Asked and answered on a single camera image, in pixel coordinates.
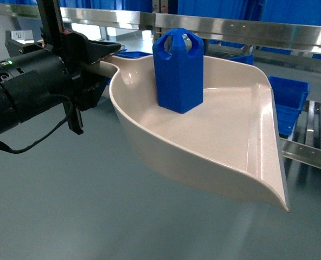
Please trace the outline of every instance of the black pole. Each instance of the black pole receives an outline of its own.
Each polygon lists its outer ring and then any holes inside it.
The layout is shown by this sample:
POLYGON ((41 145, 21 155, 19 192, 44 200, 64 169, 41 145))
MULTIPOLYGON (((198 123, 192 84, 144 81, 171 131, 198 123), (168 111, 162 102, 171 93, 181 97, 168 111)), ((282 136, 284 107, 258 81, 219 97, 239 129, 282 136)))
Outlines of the black pole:
POLYGON ((44 42, 54 47, 54 52, 62 48, 60 32, 63 20, 58 0, 37 0, 43 26, 44 42))

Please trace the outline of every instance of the white dustpan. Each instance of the white dustpan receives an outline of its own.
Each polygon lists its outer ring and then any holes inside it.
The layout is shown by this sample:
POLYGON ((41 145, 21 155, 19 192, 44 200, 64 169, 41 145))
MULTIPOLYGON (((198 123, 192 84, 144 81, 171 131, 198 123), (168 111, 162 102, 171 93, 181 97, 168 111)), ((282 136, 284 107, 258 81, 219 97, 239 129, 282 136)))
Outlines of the white dustpan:
POLYGON ((181 183, 288 211, 274 98, 265 74, 204 57, 204 103, 185 114, 157 104, 153 56, 109 57, 110 98, 133 150, 181 183))

